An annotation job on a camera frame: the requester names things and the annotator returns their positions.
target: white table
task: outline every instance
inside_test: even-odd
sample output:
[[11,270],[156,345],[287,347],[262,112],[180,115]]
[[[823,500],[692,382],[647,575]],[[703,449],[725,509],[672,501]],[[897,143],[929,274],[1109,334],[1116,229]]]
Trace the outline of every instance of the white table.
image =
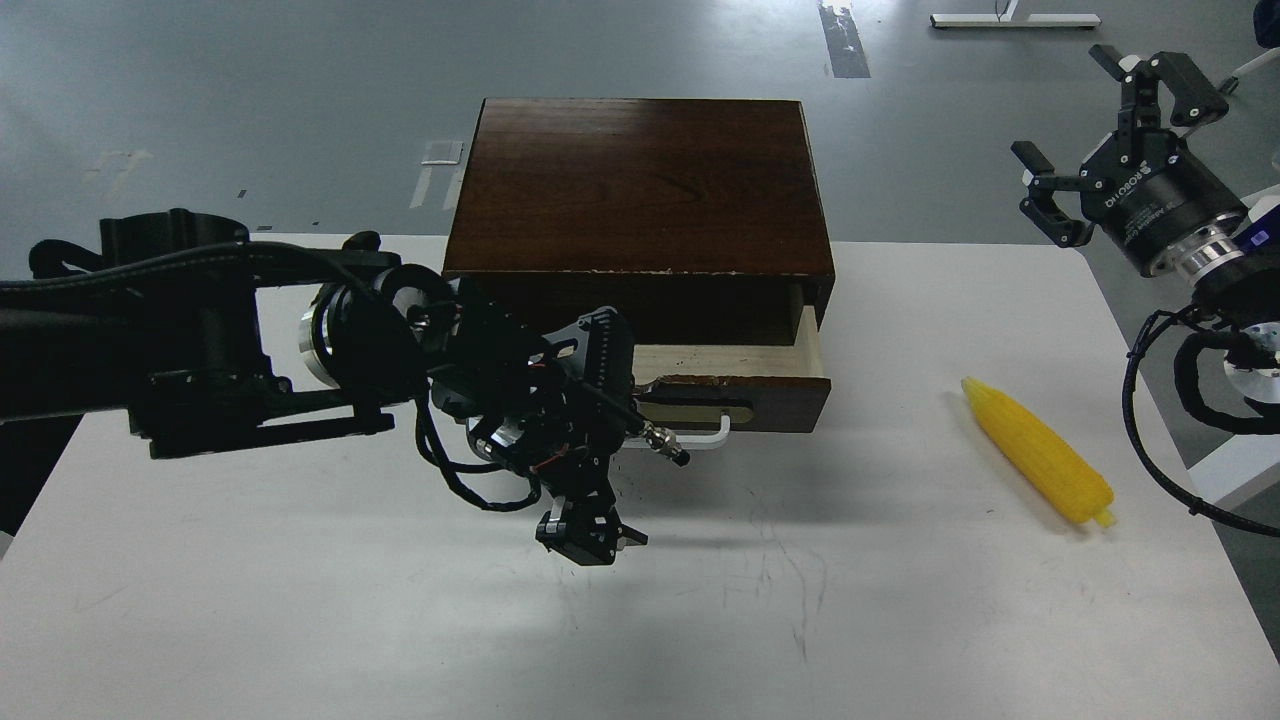
[[[438,266],[443,242],[387,247]],[[1083,259],[835,254],[818,432],[736,434],[685,469],[620,455],[652,544],[607,569],[545,553],[541,509],[453,497],[407,410],[371,438],[178,461],[87,418],[0,562],[0,716],[1274,719],[1280,667],[1212,528],[1128,447],[1125,347]],[[311,292],[261,293],[300,380]],[[1069,438],[1119,524],[1061,520],[978,430],[966,374]],[[1185,480],[1146,388],[1138,414]]]

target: cable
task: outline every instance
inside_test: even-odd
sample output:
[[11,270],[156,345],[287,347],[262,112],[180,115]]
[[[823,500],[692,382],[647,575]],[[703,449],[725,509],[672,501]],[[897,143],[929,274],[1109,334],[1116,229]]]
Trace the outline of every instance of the cable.
[[1187,336],[1174,356],[1174,387],[1183,401],[1183,409],[1192,418],[1238,436],[1263,436],[1280,433],[1280,420],[1274,418],[1238,418],[1213,410],[1199,392],[1199,366],[1197,360],[1207,348],[1231,350],[1239,342],[1249,342],[1240,333],[1202,332]]
[[[524,510],[525,507],[529,507],[541,500],[543,484],[538,482],[538,478],[527,478],[529,495],[525,496],[524,500],[513,502],[490,502],[480,497],[479,493],[468,488],[462,479],[458,478],[456,464],[449,461],[449,456],[444,451],[444,443],[440,442],[440,436],[435,432],[435,421],[431,419],[430,401],[422,396],[415,398],[413,402],[417,405],[419,432],[416,434],[419,437],[419,454],[422,455],[424,460],[440,469],[440,475],[444,477],[444,484],[453,491],[453,495],[461,497],[480,510],[490,512],[515,512],[516,510]],[[429,447],[422,446],[424,439]]]
[[[1138,366],[1151,346],[1170,327],[1175,324],[1185,324],[1197,332],[1202,331],[1202,328],[1194,325],[1187,319],[1192,309],[1193,306],[1187,306],[1178,313],[1157,310],[1147,318],[1142,329],[1138,331],[1138,337],[1134,340],[1133,348],[1129,351],[1129,363],[1125,366],[1124,373],[1124,386],[1120,391],[1120,407],[1124,415],[1124,429],[1129,436],[1129,443],[1133,445],[1133,450],[1138,455],[1138,460],[1142,462],[1142,466],[1147,469],[1147,473],[1152,477],[1152,479],[1156,480],[1156,484],[1164,488],[1164,491],[1169,495],[1174,496],[1175,500],[1185,505],[1192,515],[1203,515],[1216,523],[1238,530],[1244,530],[1247,533],[1280,537],[1280,528],[1274,528],[1271,525],[1249,520],[1248,518],[1242,518],[1240,515],[1224,510],[1179,486],[1156,465],[1155,460],[1152,460],[1149,455],[1147,455],[1147,448],[1143,447],[1142,437],[1138,434],[1138,420],[1135,419],[1133,410],[1133,396],[1138,387]],[[1160,325],[1156,325],[1156,322],[1160,318],[1165,318],[1165,320],[1160,323]]]
[[[422,460],[426,460],[433,466],[439,468],[440,460],[435,456],[434,452],[431,452],[431,448],[428,446],[426,442],[426,423],[429,421],[434,423],[434,420],[430,418],[430,410],[426,407],[426,402],[424,401],[417,405],[417,418],[413,423],[413,439],[417,443],[417,454],[422,456]],[[498,465],[497,462],[488,462],[485,465],[463,465],[462,462],[451,461],[449,468],[454,473],[463,473],[472,475],[480,475],[484,473],[494,473],[497,470],[502,470],[502,465]]]
[[38,281],[0,282],[0,297],[22,297],[42,293],[101,292],[104,290],[128,287],[131,282],[152,275],[196,270],[207,266],[251,263],[253,260],[278,260],[283,256],[298,258],[308,264],[323,268],[333,279],[352,288],[364,300],[392,307],[390,301],[381,297],[351,270],[335,260],[312,252],[305,247],[284,242],[221,242],[169,252],[157,258],[140,260],[128,265],[118,265],[92,273],[47,278]]

